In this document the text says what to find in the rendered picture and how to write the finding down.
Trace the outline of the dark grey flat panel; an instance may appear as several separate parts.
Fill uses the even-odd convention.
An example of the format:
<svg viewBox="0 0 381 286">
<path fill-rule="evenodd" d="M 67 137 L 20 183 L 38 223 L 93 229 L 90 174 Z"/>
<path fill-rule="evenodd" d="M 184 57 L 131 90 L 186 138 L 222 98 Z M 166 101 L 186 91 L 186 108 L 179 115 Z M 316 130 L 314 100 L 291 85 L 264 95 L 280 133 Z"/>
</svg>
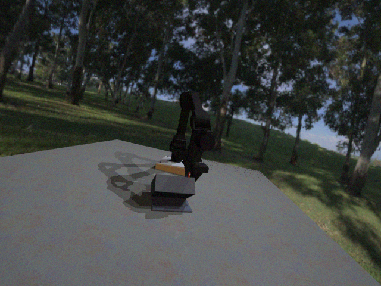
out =
<svg viewBox="0 0 381 286">
<path fill-rule="evenodd" d="M 195 178 L 156 173 L 151 182 L 152 211 L 192 213 L 187 198 L 195 195 Z"/>
</svg>

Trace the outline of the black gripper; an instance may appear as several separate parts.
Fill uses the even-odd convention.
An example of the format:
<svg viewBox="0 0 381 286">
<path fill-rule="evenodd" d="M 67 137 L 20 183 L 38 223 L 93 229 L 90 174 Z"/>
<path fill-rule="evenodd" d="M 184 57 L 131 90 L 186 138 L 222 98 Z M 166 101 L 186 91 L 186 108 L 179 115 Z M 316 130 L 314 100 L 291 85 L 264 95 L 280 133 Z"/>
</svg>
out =
<svg viewBox="0 0 381 286">
<path fill-rule="evenodd" d="M 195 178 L 196 181 L 203 173 L 208 173 L 209 167 L 202 163 L 201 159 L 202 153 L 204 153 L 205 150 L 191 144 L 189 144 L 188 147 L 191 153 L 191 160 L 184 159 L 181 162 L 185 167 L 185 177 L 188 177 L 188 173 L 190 172 L 190 177 Z"/>
</svg>

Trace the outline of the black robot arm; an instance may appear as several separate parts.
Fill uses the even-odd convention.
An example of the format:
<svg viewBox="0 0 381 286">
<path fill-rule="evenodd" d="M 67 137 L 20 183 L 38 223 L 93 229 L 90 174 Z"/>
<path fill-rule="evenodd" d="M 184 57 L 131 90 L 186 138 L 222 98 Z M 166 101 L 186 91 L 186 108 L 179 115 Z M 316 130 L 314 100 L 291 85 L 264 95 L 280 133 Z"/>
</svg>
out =
<svg viewBox="0 0 381 286">
<path fill-rule="evenodd" d="M 191 149 L 186 149 L 185 132 L 188 123 L 189 112 L 192 110 L 190 117 L 190 126 L 192 134 L 190 144 L 198 146 L 205 151 L 213 149 L 215 139 L 211 135 L 213 126 L 209 114 L 202 108 L 199 92 L 187 91 L 182 92 L 179 97 L 181 113 L 177 133 L 173 137 L 170 144 L 172 162 L 180 163 L 182 160 L 191 160 Z M 178 150 L 177 150 L 178 149 Z"/>
</svg>

